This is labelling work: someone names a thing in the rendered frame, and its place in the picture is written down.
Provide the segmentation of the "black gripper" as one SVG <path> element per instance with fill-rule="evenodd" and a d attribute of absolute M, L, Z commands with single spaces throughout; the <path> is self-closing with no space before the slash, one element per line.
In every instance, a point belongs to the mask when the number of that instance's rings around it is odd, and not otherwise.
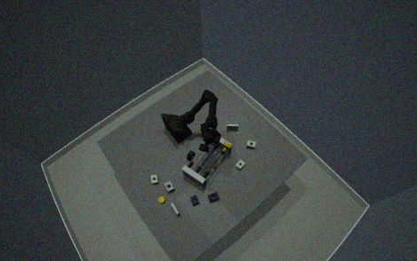
<path fill-rule="evenodd" d="M 218 134 L 219 132 L 218 131 L 216 131 L 214 134 Z M 200 145 L 200 147 L 199 147 L 199 150 L 201 150 L 201 151 L 204 151 L 204 152 L 208 152 L 209 153 L 209 147 L 208 147 L 208 145 L 209 144 L 201 144 Z"/>

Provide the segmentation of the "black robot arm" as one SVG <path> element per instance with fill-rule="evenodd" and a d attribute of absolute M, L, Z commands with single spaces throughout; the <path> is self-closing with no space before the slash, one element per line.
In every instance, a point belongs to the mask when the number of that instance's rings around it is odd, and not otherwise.
<path fill-rule="evenodd" d="M 181 115 L 179 122 L 176 125 L 181 129 L 185 130 L 188 124 L 192 123 L 195 120 L 195 115 L 197 112 L 205 105 L 205 103 L 210 102 L 209 104 L 209 114 L 206 118 L 205 123 L 201 124 L 201 132 L 204 137 L 205 144 L 218 144 L 221 139 L 221 134 L 214 134 L 218 125 L 216 118 L 216 107 L 217 107 L 218 98 L 214 93 L 206 89 L 201 99 L 196 103 L 196 105 L 188 112 Z M 209 129 L 212 128 L 213 130 Z"/>

